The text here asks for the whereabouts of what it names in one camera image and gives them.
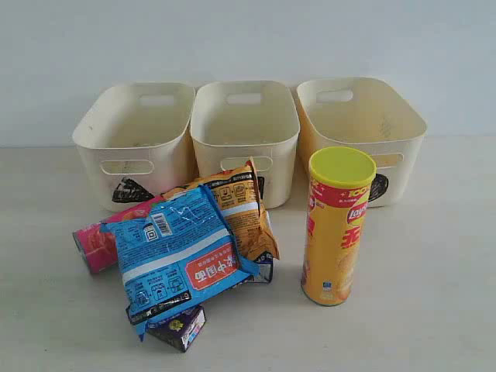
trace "tabletop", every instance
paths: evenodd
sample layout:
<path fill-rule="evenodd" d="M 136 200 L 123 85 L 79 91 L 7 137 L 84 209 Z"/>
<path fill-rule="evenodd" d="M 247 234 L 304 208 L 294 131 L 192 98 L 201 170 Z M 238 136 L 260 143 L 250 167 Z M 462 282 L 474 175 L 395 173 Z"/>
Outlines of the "tabletop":
<path fill-rule="evenodd" d="M 110 215 L 75 148 L 0 149 L 0 370 L 493 370 L 496 137 L 428 137 L 402 200 L 367 211 L 353 290 L 300 288 L 308 180 L 270 210 L 271 284 L 208 300 L 187 353 L 140 343 L 119 271 L 91 276 L 71 233 Z"/>

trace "can lid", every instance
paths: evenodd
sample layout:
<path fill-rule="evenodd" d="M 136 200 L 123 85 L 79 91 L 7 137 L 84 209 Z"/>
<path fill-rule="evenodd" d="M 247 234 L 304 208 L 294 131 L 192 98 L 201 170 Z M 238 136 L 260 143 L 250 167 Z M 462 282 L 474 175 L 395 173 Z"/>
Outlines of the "can lid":
<path fill-rule="evenodd" d="M 320 182 L 336 188 L 362 188 L 375 177 L 375 161 L 352 147 L 326 147 L 313 153 L 310 174 Z"/>

